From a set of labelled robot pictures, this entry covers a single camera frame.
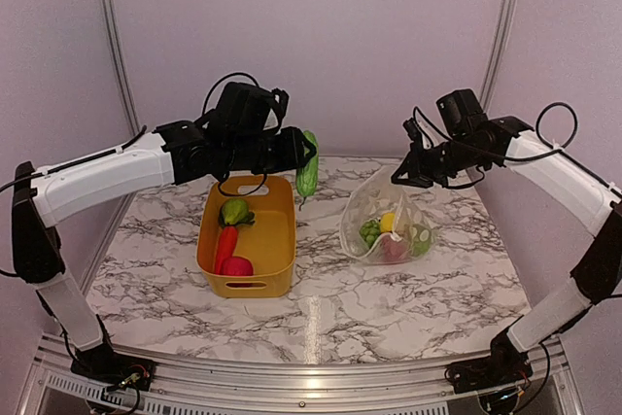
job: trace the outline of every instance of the marble tabletop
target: marble tabletop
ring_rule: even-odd
[[[529,304],[474,189],[408,189],[437,228],[422,259],[368,266],[341,251],[339,221],[350,193],[396,163],[321,159],[318,192],[296,211],[292,289],[279,298],[211,292],[195,251],[211,180],[142,191],[87,300],[113,342],[199,358],[371,363],[484,350]]]

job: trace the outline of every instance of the yellow fruit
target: yellow fruit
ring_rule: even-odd
[[[391,232],[393,230],[393,220],[396,218],[394,213],[383,214],[380,219],[380,231],[382,233]]]

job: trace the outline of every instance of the carrot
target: carrot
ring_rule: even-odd
[[[233,256],[236,244],[237,228],[233,225],[224,227],[218,239],[218,249],[216,250],[216,258],[214,259],[214,274],[221,274],[223,262],[225,259]]]

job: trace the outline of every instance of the orange bin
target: orange bin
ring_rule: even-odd
[[[244,193],[261,183],[262,176],[231,177],[223,183],[227,193]],[[196,258],[216,295],[227,298],[273,297],[286,294],[292,285],[295,261],[295,213],[292,185],[283,177],[267,177],[262,189],[244,196],[255,213],[253,225],[238,227],[234,255],[253,264],[254,276],[214,274],[214,260],[222,229],[221,207],[230,199],[210,190],[198,236]]]

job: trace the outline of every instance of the purple wall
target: purple wall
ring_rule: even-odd
[[[546,104],[569,102],[579,115],[570,152],[620,185],[621,77],[622,0],[518,0],[489,115],[534,122]],[[557,141],[570,132],[563,111],[547,122],[544,133]],[[537,303],[568,277],[590,237],[555,201],[509,171],[491,172],[480,193]],[[564,336],[587,414],[620,413],[621,322],[622,303],[605,302]]]
[[[139,116],[197,117],[233,70],[291,97],[323,152],[402,155],[401,123],[479,88],[501,0],[115,0]]]
[[[0,0],[0,181],[31,159],[61,162],[128,137],[99,0]],[[0,198],[0,267],[13,269],[11,193]],[[60,226],[63,254],[80,278],[114,204]],[[48,324],[32,290],[0,277],[0,400],[14,413]]]

